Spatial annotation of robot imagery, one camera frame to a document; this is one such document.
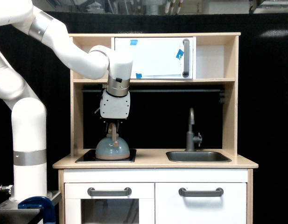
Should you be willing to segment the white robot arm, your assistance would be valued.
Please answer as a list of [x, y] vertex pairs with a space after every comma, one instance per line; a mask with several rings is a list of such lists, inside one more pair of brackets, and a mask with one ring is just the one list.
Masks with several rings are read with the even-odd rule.
[[[0, 27], [13, 25], [51, 48], [61, 62], [92, 80], [108, 75], [108, 87], [100, 106], [104, 118], [128, 116], [128, 91], [133, 60], [123, 52], [95, 46], [89, 53], [70, 39], [66, 26], [35, 7], [30, 0], [0, 0]], [[24, 78], [0, 52], [0, 99], [11, 109], [14, 155], [13, 200], [46, 196], [47, 111]]]

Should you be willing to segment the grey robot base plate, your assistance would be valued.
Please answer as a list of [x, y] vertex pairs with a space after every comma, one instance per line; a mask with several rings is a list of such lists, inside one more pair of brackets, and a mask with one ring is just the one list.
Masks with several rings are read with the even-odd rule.
[[[61, 201], [62, 194], [59, 190], [48, 191], [46, 197], [53, 203], [53, 211], [55, 206]], [[9, 198], [0, 204], [0, 214], [33, 214], [37, 215], [42, 211], [39, 206], [33, 205], [30, 208], [19, 208], [20, 202], [14, 198]]]

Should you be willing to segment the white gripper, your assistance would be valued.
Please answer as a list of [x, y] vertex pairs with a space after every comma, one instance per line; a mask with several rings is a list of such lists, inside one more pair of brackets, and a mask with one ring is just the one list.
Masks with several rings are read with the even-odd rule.
[[126, 119], [130, 110], [130, 93], [124, 97], [111, 96], [106, 89], [100, 101], [100, 115], [107, 120], [107, 131], [111, 133], [116, 128], [119, 132], [119, 119]]

